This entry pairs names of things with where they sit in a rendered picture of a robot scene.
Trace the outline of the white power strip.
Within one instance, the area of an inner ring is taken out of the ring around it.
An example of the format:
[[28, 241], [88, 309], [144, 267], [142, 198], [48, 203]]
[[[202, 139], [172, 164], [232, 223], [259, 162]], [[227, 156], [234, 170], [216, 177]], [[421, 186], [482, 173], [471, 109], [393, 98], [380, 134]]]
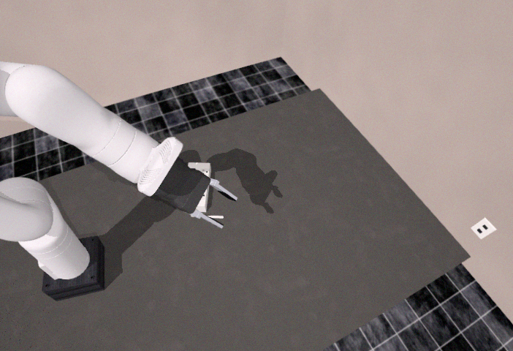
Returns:
[[[211, 167], [210, 163], [197, 163], [197, 162], [189, 162], [188, 166], [191, 169], [199, 170], [202, 173], [204, 173], [207, 177], [210, 178], [211, 173]], [[208, 192], [209, 192], [209, 185], [206, 189], [204, 195], [202, 196], [202, 199], [200, 200], [197, 208], [195, 210], [198, 210], [200, 212], [206, 212], [207, 211], [207, 204], [208, 204]], [[211, 218], [220, 218], [223, 219], [224, 216], [209, 216]]]

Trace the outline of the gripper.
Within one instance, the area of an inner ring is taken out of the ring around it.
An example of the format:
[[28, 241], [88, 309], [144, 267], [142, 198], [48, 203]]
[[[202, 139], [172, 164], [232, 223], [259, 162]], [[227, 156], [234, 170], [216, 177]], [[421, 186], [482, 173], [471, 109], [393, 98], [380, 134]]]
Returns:
[[143, 194], [165, 197], [171, 205], [185, 213], [222, 228], [222, 223], [195, 209], [208, 185], [230, 200], [236, 201], [237, 197], [219, 185], [218, 180], [191, 169], [179, 158], [183, 144], [175, 137], [169, 137], [161, 143], [134, 129], [130, 147], [117, 162], [108, 167], [137, 186]]

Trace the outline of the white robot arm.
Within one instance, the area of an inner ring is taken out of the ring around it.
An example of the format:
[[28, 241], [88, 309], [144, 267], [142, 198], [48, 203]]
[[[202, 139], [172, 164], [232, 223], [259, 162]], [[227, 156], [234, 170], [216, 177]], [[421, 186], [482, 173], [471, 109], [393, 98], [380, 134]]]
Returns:
[[[0, 61], [0, 116], [20, 117], [107, 166], [125, 154], [135, 134], [131, 124], [42, 65]], [[30, 178], [0, 182], [0, 239], [23, 241], [53, 279], [73, 279], [89, 264], [89, 253], [47, 190]]]

